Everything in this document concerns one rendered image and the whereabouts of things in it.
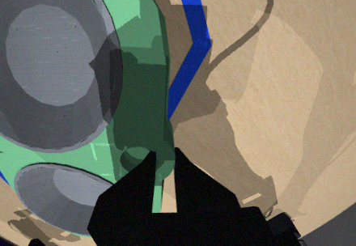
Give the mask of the blue tape outline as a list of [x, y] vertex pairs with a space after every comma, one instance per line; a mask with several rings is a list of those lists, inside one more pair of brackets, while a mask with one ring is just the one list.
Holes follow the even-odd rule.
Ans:
[[167, 118], [169, 120], [211, 47], [201, 0], [181, 1], [189, 24], [193, 45], [168, 91]]

